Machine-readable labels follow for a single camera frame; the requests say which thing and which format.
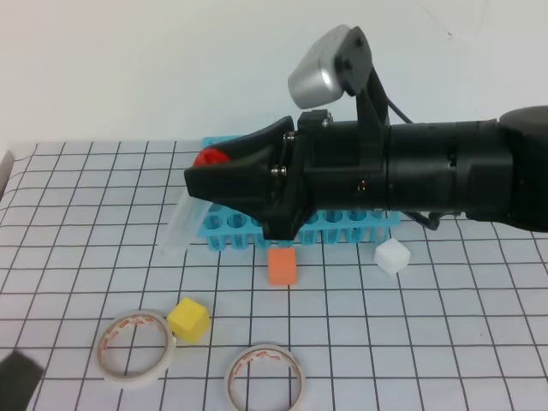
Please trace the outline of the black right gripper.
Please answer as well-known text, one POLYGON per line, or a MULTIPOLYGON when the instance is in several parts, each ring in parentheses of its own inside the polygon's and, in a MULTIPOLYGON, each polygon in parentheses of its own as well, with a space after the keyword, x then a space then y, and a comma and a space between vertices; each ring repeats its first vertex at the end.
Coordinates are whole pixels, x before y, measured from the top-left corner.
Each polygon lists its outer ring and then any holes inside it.
POLYGON ((231 160, 185 171, 188 192, 255 219, 267 240, 292 240, 318 210, 389 206, 386 139, 376 122, 331 122, 327 110, 285 116, 251 134, 213 145, 231 160), (267 156, 279 156, 284 169, 267 156))

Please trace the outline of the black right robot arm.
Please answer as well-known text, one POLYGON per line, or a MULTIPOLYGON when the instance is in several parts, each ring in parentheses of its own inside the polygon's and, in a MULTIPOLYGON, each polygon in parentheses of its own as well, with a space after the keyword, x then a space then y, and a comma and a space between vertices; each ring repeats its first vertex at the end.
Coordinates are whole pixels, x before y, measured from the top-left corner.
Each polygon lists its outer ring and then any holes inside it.
POLYGON ((319 210, 464 214, 547 229, 547 109, 497 120, 335 122, 305 112, 200 152, 188 192, 240 211, 269 240, 290 240, 319 210))

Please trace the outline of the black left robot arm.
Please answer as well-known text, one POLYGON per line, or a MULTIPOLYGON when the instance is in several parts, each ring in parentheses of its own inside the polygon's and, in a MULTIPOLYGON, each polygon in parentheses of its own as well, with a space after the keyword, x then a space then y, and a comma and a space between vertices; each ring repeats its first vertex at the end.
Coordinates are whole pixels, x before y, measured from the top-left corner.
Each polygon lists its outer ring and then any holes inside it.
POLYGON ((44 368, 19 351, 1 360, 1 411, 25 411, 44 375, 44 368))

